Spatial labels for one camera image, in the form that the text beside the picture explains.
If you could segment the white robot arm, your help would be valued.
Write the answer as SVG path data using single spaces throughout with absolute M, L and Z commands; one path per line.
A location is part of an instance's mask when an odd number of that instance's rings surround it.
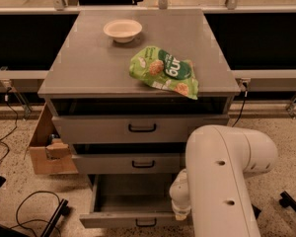
M 270 171 L 277 147 L 252 129 L 205 125 L 188 138 L 185 168 L 170 187 L 177 220 L 192 218 L 195 237 L 260 237 L 244 175 Z

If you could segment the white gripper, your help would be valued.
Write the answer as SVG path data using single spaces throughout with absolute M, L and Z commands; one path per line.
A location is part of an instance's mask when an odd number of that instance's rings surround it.
M 169 190 L 176 221 L 185 221 L 191 211 L 186 169 L 181 170 Z

